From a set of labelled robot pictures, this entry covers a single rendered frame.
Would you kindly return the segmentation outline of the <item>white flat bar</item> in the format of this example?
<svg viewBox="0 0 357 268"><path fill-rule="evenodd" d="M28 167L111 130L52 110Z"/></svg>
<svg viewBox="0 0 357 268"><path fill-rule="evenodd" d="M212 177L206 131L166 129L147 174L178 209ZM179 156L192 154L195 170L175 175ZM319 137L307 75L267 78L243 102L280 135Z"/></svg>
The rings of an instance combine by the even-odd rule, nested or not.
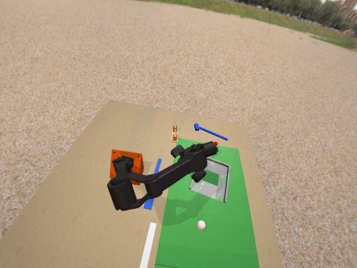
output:
<svg viewBox="0 0 357 268"><path fill-rule="evenodd" d="M156 223L150 223L150 228L148 231L148 235L147 235L147 241L144 247L144 252L142 255L142 261L141 261L141 265L140 268L147 268L148 265L148 261L149 261L149 256L151 253L151 247L152 247L152 242L153 242L153 238L154 238L154 233L155 233L155 229L156 229Z"/></svg>

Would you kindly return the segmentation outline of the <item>white golf ball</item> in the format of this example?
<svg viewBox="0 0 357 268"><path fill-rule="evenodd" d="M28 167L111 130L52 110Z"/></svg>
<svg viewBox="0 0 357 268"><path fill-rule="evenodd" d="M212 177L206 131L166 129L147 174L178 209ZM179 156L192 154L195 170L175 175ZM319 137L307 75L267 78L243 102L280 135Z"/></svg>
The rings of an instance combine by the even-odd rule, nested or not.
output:
<svg viewBox="0 0 357 268"><path fill-rule="evenodd" d="M203 229L205 229L205 227L206 227L206 224L205 224L204 221L198 221L198 223L197 223L197 228L198 228L199 230L203 230Z"/></svg>

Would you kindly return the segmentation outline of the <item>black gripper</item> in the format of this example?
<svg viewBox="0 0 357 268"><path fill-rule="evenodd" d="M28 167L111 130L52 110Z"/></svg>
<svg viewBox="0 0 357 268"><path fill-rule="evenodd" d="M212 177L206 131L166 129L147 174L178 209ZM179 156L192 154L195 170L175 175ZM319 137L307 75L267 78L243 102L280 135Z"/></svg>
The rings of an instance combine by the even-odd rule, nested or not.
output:
<svg viewBox="0 0 357 268"><path fill-rule="evenodd" d="M176 146L174 149L171 150L171 155L176 158L179 154L179 152L184 151L185 149L181 146L178 145ZM195 172L191 177L193 178L193 180L198 183L205 175L206 172L205 170L201 170L201 171L192 171L189 174Z"/></svg>

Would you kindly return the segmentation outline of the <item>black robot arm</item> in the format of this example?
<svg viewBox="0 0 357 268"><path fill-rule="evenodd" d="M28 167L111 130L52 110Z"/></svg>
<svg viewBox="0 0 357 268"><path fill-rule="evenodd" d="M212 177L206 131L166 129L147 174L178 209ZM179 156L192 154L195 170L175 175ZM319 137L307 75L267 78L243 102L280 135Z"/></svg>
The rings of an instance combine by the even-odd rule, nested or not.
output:
<svg viewBox="0 0 357 268"><path fill-rule="evenodd" d="M218 148L213 141L192 144L179 152L181 160L155 174L142 175L132 171L134 158L123 156L113 160L115 178L107 184L112 202L116 210L139 208L149 199L160 197L163 191L182 179L192 171L204 170L207 157L216 155ZM137 199L131 180L144 183L147 194Z"/></svg>

